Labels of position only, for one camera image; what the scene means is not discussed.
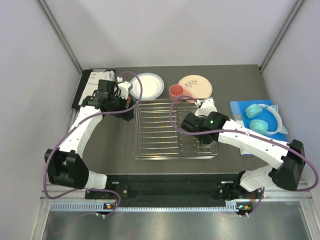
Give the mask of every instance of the table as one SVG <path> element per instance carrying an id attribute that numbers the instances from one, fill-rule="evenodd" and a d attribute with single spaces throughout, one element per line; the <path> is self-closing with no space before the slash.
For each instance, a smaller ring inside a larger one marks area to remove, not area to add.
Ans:
<path id="1" fill-rule="evenodd" d="M 263 76 L 257 65 L 152 66 L 115 68 L 124 71 L 155 73 L 164 80 L 159 99 L 168 99 L 169 87 L 187 75 L 201 75 L 213 87 L 218 111 L 232 117 L 229 102 L 269 99 Z M 124 76 L 130 81 L 132 76 Z M 104 174 L 188 174 L 238 173 L 266 165 L 255 156 L 241 156 L 238 148 L 220 143 L 220 153 L 212 159 L 137 160 L 131 155 L 132 122 L 105 116 L 98 124 L 83 153 L 83 161 L 94 172 Z"/>

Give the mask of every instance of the teal headphones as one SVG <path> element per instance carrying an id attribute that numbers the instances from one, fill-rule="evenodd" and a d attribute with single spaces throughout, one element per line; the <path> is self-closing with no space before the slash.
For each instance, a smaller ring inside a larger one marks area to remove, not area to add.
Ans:
<path id="1" fill-rule="evenodd" d="M 265 136 L 274 135 L 277 133 L 288 134 L 288 131 L 282 124 L 282 119 L 278 113 L 278 105 L 265 105 L 265 104 L 252 104 L 248 106 L 245 110 L 245 115 L 252 119 L 262 113 L 263 109 L 269 111 L 276 119 L 277 128 L 275 131 L 268 131 L 268 123 L 266 121 L 255 119 L 252 120 L 249 124 L 249 128 L 252 131 L 255 131 L 258 134 L 262 134 Z"/>

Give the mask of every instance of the metal wire rack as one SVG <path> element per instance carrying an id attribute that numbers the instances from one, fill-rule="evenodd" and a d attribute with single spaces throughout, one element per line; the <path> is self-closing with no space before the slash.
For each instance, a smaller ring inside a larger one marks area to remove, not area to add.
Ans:
<path id="1" fill-rule="evenodd" d="M 171 100 L 143 101 L 134 111 L 132 155 L 138 160 L 211 159 L 219 153 L 219 144 L 204 145 L 197 138 L 176 131 L 169 111 Z M 173 108 L 172 118 L 180 126 L 197 106 L 181 102 Z"/>

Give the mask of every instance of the blue book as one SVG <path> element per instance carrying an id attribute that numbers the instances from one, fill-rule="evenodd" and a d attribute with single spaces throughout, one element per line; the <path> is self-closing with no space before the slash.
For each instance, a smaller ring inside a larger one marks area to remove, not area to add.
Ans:
<path id="1" fill-rule="evenodd" d="M 233 120 L 235 120 L 238 124 L 244 126 L 245 128 L 249 128 L 249 123 L 254 119 L 260 119 L 264 120 L 268 123 L 268 131 L 273 132 L 277 129 L 277 121 L 275 117 L 271 114 L 271 112 L 267 110 L 263 110 L 262 113 L 260 113 L 258 116 L 253 118 L 248 118 L 246 116 L 246 109 L 251 104 L 265 104 L 272 106 L 274 103 L 271 100 L 251 100 L 251 101 L 231 101 L 230 102 L 230 108 L 233 116 Z M 287 136 L 283 133 L 276 133 L 274 135 L 268 136 L 269 138 L 279 140 L 279 141 L 285 141 L 287 142 Z M 243 150 L 240 150 L 241 155 L 247 155 L 250 154 L 248 152 L 245 152 Z"/>

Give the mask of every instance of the wall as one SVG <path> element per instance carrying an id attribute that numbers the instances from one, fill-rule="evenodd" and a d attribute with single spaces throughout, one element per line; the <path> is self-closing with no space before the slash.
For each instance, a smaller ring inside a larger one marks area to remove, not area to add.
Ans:
<path id="1" fill-rule="evenodd" d="M 0 238 L 23 240 L 80 76 L 36 1 L 1 1 L 0 32 Z"/>
<path id="2" fill-rule="evenodd" d="M 320 1 L 306 1 L 264 71 L 264 78 L 290 138 L 304 143 L 306 157 L 320 171 L 319 12 Z M 303 176 L 313 184 L 309 167 Z M 320 211 L 320 188 L 312 194 Z"/>
<path id="3" fill-rule="evenodd" d="M 82 68 L 261 64 L 295 0 L 47 0 Z"/>

